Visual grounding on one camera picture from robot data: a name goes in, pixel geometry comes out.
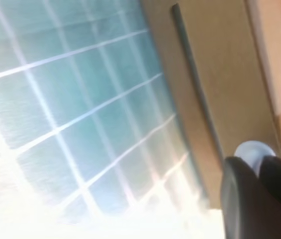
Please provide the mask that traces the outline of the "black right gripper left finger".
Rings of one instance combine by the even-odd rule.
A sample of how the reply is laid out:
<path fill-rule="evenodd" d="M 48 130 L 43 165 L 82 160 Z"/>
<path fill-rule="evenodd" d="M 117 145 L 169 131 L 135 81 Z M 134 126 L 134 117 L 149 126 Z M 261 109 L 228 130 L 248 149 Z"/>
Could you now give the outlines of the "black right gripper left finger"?
<path fill-rule="evenodd" d="M 281 218 L 259 212 L 262 186 L 239 157 L 227 157 L 221 183 L 221 207 L 227 239 L 281 239 Z"/>

